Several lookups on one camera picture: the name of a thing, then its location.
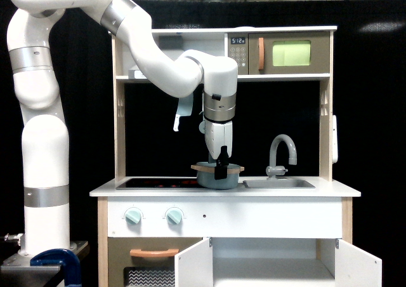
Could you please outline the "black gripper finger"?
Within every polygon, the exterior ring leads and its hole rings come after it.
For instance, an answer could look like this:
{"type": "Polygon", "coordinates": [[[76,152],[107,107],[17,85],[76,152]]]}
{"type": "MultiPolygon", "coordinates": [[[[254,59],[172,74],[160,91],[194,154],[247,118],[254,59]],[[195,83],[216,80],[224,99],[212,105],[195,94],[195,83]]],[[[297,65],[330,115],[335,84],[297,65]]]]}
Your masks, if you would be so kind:
{"type": "Polygon", "coordinates": [[[214,168],[214,179],[222,180],[226,179],[228,175],[229,155],[227,146],[221,147],[220,154],[216,160],[216,166],[214,168]]]}

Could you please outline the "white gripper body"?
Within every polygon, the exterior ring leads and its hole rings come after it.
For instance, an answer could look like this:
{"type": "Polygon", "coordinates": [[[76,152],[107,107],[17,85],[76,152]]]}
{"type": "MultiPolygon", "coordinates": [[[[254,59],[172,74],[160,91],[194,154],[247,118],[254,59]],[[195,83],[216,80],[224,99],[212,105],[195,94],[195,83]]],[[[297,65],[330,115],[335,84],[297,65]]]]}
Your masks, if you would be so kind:
{"type": "Polygon", "coordinates": [[[213,163],[220,156],[232,156],[233,123],[215,123],[204,120],[205,142],[209,152],[209,162],[213,163]]]}

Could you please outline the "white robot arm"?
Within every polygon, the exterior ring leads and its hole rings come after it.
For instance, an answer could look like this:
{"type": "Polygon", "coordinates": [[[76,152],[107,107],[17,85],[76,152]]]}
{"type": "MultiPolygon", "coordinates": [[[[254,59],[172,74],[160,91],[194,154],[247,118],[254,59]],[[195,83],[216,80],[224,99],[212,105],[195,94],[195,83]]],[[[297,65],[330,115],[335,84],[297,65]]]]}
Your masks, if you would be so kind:
{"type": "Polygon", "coordinates": [[[21,136],[24,233],[23,255],[69,249],[69,134],[64,109],[90,96],[105,100],[112,82],[108,48],[96,49],[93,35],[115,36],[125,44],[138,70],[161,91],[185,101],[204,87],[206,145],[219,179],[232,154],[232,119],[237,64],[231,58],[187,50],[169,58],[152,36],[150,15],[132,0],[11,0],[16,6],[7,28],[7,47],[16,98],[23,120],[21,136]],[[94,21],[92,34],[52,33],[65,13],[78,10],[94,21]],[[60,37],[67,54],[52,50],[60,37]]]}

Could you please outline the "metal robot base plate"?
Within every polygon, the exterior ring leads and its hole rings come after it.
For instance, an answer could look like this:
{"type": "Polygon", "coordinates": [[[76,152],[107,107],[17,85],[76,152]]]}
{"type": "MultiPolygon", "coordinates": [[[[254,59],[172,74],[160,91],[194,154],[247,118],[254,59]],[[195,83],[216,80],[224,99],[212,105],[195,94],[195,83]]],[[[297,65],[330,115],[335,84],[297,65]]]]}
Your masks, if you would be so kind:
{"type": "Polygon", "coordinates": [[[57,270],[67,269],[71,272],[79,272],[80,261],[88,254],[89,244],[87,241],[71,241],[66,250],[51,250],[49,253],[41,253],[40,257],[34,257],[25,251],[24,234],[6,234],[1,236],[1,244],[13,244],[18,252],[8,257],[1,263],[3,271],[33,271],[33,270],[57,270]]]}

